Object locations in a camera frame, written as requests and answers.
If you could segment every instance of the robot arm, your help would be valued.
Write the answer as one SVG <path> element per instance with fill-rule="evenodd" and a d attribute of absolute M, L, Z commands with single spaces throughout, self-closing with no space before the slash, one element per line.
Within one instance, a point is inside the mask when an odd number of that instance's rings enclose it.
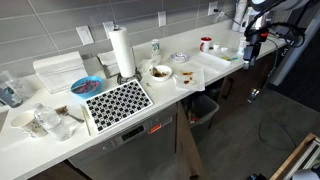
<path fill-rule="evenodd" d="M 275 23 L 268 27 L 264 26 L 259 29 L 252 29 L 252 26 L 257 19 L 270 10 L 294 10 L 300 8 L 308 1 L 309 0 L 250 0 L 250 5 L 252 8 L 260 13 L 256 15 L 255 18 L 249 23 L 244 33 L 246 36 L 246 41 L 249 42 L 249 45 L 247 45 L 243 56 L 243 59 L 246 62 L 245 68 L 249 68 L 249 64 L 252 66 L 254 65 L 255 60 L 260 52 L 261 43 L 267 40 L 269 28 L 275 24 L 284 25 L 284 23 Z M 288 26 L 290 26 L 290 28 L 294 31 L 297 31 L 301 36 L 304 36 L 304 34 L 301 33 L 297 27 L 293 27 L 292 25 Z"/>
<path fill-rule="evenodd" d="M 273 3 L 279 0 L 251 0 L 250 4 L 252 8 L 256 11 L 263 11 L 267 7 L 271 6 Z M 278 6 L 274 7 L 272 10 L 282 10 L 282 11 L 287 11 L 287 10 L 294 10 L 298 9 L 301 6 L 305 5 L 309 0 L 287 0 L 283 1 L 281 4 Z"/>

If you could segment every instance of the white bowl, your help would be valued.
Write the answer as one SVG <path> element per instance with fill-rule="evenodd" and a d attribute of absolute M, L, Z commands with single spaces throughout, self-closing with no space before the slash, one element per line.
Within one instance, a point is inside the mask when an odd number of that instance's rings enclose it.
<path fill-rule="evenodd" d="M 170 78 L 171 74 L 172 74 L 172 69 L 169 66 L 165 66 L 165 65 L 159 65 L 155 67 L 159 72 L 161 73 L 165 73 L 166 76 L 164 77 L 156 77 L 153 75 L 153 71 L 152 69 L 150 69 L 150 75 L 151 77 L 156 80 L 156 81 L 166 81 Z"/>

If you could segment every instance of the sink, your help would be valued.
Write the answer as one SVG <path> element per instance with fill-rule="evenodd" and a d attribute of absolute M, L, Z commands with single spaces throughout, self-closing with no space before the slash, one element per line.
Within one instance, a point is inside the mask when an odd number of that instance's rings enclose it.
<path fill-rule="evenodd" d="M 1 133 L 4 121 L 6 120 L 7 114 L 8 114 L 8 111 L 3 111 L 0 113 L 0 133 Z"/>

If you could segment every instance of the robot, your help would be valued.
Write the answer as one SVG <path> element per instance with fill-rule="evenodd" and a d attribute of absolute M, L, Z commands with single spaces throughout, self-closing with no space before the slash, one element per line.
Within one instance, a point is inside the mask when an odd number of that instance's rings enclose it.
<path fill-rule="evenodd" d="M 254 19 L 249 23 L 244 33 L 246 41 L 249 45 L 245 48 L 243 59 L 245 60 L 245 69 L 249 68 L 249 65 L 253 66 L 255 60 L 259 55 L 261 43 L 267 40 L 269 29 L 275 26 L 287 27 L 290 34 L 295 36 L 296 39 L 303 38 L 301 45 L 304 42 L 304 32 L 298 27 L 288 23 L 272 23 L 259 29 L 252 28 L 254 23 L 270 10 L 276 11 L 288 11 L 295 10 L 305 5 L 309 0 L 250 0 L 250 5 L 255 11 L 258 11 Z M 299 47 L 300 45 L 293 45 L 295 42 L 285 38 L 288 45 L 291 47 Z"/>

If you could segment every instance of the red cup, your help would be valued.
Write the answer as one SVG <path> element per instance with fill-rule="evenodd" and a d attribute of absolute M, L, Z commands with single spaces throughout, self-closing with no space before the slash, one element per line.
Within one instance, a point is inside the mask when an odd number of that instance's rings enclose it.
<path fill-rule="evenodd" d="M 209 37 L 202 37 L 201 44 L 200 44 L 200 51 L 208 52 L 210 48 L 211 38 Z"/>

